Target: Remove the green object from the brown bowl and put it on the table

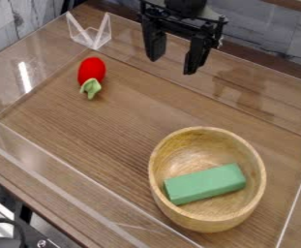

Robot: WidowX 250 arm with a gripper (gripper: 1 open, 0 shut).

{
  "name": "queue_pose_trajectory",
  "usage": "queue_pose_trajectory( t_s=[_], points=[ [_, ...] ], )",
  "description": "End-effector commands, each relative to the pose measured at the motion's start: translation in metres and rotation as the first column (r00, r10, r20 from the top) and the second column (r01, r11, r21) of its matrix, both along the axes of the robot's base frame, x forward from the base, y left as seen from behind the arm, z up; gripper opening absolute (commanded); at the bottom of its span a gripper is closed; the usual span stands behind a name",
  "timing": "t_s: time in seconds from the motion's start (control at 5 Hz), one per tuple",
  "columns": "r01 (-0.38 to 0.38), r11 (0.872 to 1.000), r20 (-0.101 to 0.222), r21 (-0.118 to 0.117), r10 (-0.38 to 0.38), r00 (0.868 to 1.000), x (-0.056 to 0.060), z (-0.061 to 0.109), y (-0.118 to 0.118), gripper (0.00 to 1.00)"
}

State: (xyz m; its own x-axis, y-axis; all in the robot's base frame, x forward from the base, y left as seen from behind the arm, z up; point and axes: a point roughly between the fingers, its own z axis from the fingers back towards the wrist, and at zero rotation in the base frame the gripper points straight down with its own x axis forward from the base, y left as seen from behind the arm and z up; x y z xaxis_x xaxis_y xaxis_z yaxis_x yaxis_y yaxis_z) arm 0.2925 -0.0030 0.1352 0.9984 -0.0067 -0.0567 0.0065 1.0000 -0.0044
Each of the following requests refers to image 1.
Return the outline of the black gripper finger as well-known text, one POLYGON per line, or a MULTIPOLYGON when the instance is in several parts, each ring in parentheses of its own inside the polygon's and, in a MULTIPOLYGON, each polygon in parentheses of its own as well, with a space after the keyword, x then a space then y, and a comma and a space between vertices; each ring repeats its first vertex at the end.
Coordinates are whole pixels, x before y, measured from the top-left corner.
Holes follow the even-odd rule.
POLYGON ((191 39, 191 49, 186 55, 185 74, 193 75, 197 73, 199 67, 206 63, 211 50, 211 39, 203 35, 197 34, 191 39))
POLYGON ((147 56, 155 62, 166 53, 167 35, 151 19, 143 19, 143 36, 147 56))

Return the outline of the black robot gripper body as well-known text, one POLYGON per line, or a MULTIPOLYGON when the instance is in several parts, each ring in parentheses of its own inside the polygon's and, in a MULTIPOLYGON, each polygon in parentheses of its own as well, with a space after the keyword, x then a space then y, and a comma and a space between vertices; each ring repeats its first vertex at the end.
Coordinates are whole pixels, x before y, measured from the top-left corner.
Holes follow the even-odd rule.
POLYGON ((186 39, 202 33, 214 48, 223 45, 223 30, 230 22, 210 8, 209 0, 141 0, 141 20, 150 46, 167 33, 186 39))

